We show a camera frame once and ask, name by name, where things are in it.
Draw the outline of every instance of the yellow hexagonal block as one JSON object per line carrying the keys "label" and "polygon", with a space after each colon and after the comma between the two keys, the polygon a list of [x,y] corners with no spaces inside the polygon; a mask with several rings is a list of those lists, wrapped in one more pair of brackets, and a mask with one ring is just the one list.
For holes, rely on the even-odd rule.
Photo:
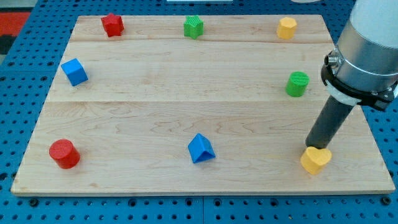
{"label": "yellow hexagonal block", "polygon": [[281,18],[279,21],[277,35],[282,39],[291,39],[296,31],[297,22],[291,17]]}
{"label": "yellow hexagonal block", "polygon": [[331,160],[329,149],[308,147],[300,158],[301,165],[312,175],[319,174]]}

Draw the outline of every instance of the red cylinder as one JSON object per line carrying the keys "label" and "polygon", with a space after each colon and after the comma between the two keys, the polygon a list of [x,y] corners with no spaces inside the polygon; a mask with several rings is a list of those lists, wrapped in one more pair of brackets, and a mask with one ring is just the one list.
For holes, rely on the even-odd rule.
{"label": "red cylinder", "polygon": [[74,167],[80,160],[80,154],[73,146],[72,142],[67,139],[55,141],[49,150],[51,158],[62,169]]}

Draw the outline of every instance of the blue block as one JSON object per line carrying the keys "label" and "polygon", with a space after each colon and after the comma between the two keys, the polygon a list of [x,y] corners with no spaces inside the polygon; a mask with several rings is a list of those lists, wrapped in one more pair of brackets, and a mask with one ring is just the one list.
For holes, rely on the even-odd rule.
{"label": "blue block", "polygon": [[210,141],[200,133],[192,139],[188,149],[193,163],[203,162],[216,157]]}
{"label": "blue block", "polygon": [[79,85],[88,80],[83,66],[81,66],[81,63],[76,58],[62,64],[61,68],[67,75],[72,86]]}

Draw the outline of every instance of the red surface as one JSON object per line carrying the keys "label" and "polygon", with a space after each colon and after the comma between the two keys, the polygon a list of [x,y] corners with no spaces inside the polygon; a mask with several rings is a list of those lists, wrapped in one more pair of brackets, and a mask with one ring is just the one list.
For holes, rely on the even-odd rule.
{"label": "red surface", "polygon": [[0,36],[18,36],[30,12],[0,12]]}
{"label": "red surface", "polygon": [[101,18],[101,22],[108,37],[122,35],[124,26],[121,16],[115,16],[113,13],[109,13],[107,16]]}
{"label": "red surface", "polygon": [[73,146],[72,142],[67,139],[55,141],[49,150],[51,158],[62,169],[74,167],[80,160],[80,154]]}

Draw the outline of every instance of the wood grain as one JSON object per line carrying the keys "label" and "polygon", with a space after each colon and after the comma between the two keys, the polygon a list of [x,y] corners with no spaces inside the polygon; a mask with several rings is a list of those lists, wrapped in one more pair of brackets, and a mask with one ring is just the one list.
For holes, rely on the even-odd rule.
{"label": "wood grain", "polygon": [[[301,167],[304,139],[328,97],[320,64],[333,43],[320,16],[201,16],[205,35],[183,37],[183,16],[124,16],[108,38],[79,17],[61,63],[77,57],[90,80],[71,87],[58,69],[12,186],[19,196],[386,194],[395,187],[357,107],[330,144],[319,175]],[[289,74],[311,78],[303,97]],[[202,133],[216,159],[192,164]],[[71,140],[81,161],[59,169],[52,142]]]}

